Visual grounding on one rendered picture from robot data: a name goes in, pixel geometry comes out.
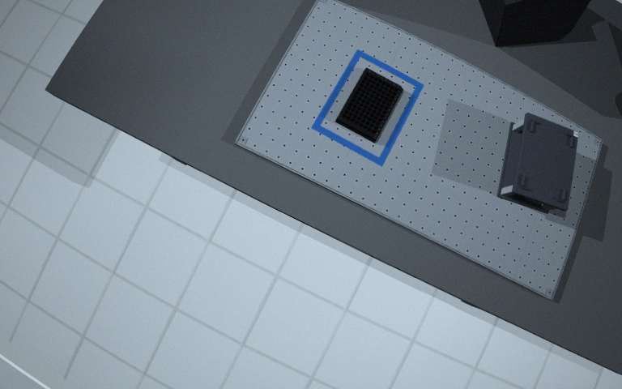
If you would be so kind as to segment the blue tape rectangle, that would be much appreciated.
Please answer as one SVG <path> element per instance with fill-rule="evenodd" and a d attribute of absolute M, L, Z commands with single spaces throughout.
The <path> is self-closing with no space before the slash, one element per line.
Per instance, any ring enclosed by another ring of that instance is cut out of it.
<path fill-rule="evenodd" d="M 340 137 L 339 135 L 327 130 L 326 128 L 322 127 L 321 124 L 325 118 L 325 116 L 327 115 L 328 111 L 330 110 L 330 107 L 332 106 L 332 104 L 334 103 L 336 97 L 338 96 L 339 92 L 341 91 L 343 85 L 345 84 L 345 82 L 347 81 L 347 78 L 349 77 L 349 75 L 351 74 L 353 68 L 355 67 L 356 63 L 358 62 L 358 60 L 360 58 L 363 58 L 377 66 L 379 66 L 380 68 L 389 71 L 391 74 L 398 76 L 400 79 L 403 79 L 405 81 L 407 81 L 408 83 L 416 86 L 414 92 L 411 95 L 410 100 L 407 103 L 406 108 L 404 109 L 400 119 L 398 120 L 398 123 L 396 125 L 396 127 L 394 128 L 393 133 L 391 134 L 384 150 L 382 151 L 380 157 L 377 157 L 375 155 L 373 155 L 370 152 L 367 152 L 366 150 L 364 150 L 361 147 L 358 147 L 357 145 L 355 145 L 354 143 L 349 142 L 348 140 Z M 312 129 L 318 131 L 319 133 L 329 137 L 330 139 L 333 139 L 334 141 L 342 144 L 343 146 L 351 149 L 352 151 L 364 156 L 365 158 L 371 160 L 372 162 L 380 165 L 381 167 L 383 166 L 384 162 L 386 161 L 387 156 L 390 153 L 391 148 L 394 145 L 394 142 L 396 141 L 396 139 L 398 138 L 398 135 L 401 131 L 401 129 L 403 128 L 403 125 L 405 123 L 405 121 L 407 120 L 407 117 L 409 115 L 409 113 L 411 112 L 422 88 L 423 88 L 423 84 L 414 80 L 413 78 L 403 74 L 400 71 L 395 70 L 393 67 L 386 65 L 385 63 L 377 60 L 376 58 L 373 58 L 369 55 L 367 55 L 366 53 L 357 50 L 356 53 L 354 54 L 352 60 L 350 61 L 350 63 L 348 64 L 346 70 L 343 72 L 343 75 L 341 76 L 340 80 L 338 81 L 337 85 L 335 86 L 333 92 L 330 94 L 330 97 L 328 98 L 327 102 L 325 103 L 324 107 L 322 108 L 322 111 L 319 113 L 316 121 L 314 122 Z"/>

